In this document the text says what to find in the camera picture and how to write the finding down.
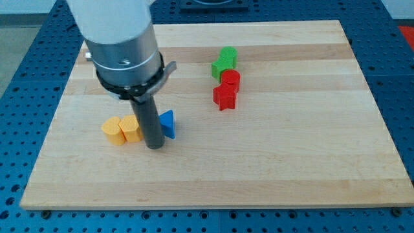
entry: red star block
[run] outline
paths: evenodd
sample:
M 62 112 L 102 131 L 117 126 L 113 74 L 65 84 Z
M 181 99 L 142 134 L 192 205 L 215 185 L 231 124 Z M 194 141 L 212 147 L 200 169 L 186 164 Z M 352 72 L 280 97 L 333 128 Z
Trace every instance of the red star block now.
M 236 93 L 238 93 L 240 89 L 240 73 L 233 69 L 224 71 L 221 74 L 221 83 L 234 86 Z
M 213 101 L 219 105 L 220 111 L 225 109 L 235 109 L 236 90 L 234 85 L 221 83 L 213 89 Z

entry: blue perforated table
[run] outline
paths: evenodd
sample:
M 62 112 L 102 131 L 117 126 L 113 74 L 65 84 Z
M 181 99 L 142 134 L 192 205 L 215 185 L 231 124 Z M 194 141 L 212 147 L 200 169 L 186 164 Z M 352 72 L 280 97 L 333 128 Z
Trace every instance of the blue perforated table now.
M 249 11 L 181 12 L 158 0 L 155 23 L 339 19 L 411 180 L 414 54 L 380 1 L 251 0 Z M 0 100 L 0 232 L 414 232 L 414 208 L 27 212 L 19 201 L 82 36 L 58 0 Z

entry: wooden board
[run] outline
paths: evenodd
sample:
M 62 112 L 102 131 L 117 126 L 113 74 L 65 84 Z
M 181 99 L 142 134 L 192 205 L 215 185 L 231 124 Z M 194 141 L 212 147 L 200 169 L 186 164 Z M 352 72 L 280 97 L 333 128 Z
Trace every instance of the wooden board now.
M 155 25 L 178 70 L 155 95 L 175 111 L 161 150 L 113 146 L 100 126 L 132 114 L 83 48 L 21 206 L 29 210 L 414 205 L 414 190 L 338 21 Z M 237 109 L 220 112 L 210 65 L 239 51 Z

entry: toy block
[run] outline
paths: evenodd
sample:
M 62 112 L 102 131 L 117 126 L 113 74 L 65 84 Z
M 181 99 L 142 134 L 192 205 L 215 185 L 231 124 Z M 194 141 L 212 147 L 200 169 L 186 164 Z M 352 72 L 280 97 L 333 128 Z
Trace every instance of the toy block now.
M 234 69 L 232 60 L 219 57 L 219 59 L 212 63 L 212 76 L 221 83 L 221 74 L 228 69 Z
M 121 146 L 125 143 L 124 133 L 122 133 L 119 123 L 121 119 L 117 116 L 111 117 L 103 123 L 101 130 L 105 133 L 108 141 L 114 145 Z
M 235 109 L 235 100 L 237 94 L 235 87 L 222 83 L 213 89 L 213 101 L 219 105 L 219 110 Z
M 119 127 L 124 132 L 124 136 L 128 142 L 139 142 L 144 138 L 135 115 L 124 116 L 119 122 Z
M 175 139 L 175 120 L 173 110 L 169 110 L 161 114 L 160 123 L 164 135 L 171 139 Z
M 220 58 L 232 61 L 233 69 L 237 67 L 237 50 L 234 47 L 224 47 L 220 51 Z
M 240 90 L 240 73 L 236 70 L 227 70 L 221 74 L 221 82 L 234 86 L 235 92 Z

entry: green block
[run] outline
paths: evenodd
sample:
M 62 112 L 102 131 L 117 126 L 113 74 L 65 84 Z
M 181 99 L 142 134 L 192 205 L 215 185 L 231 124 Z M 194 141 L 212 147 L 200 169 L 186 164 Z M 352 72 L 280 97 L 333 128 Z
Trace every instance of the green block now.
M 221 83 L 221 73 L 228 69 L 234 69 L 233 60 L 220 57 L 212 63 L 212 76 Z
M 237 67 L 237 50 L 234 47 L 224 47 L 220 51 L 220 58 L 231 60 L 233 68 Z

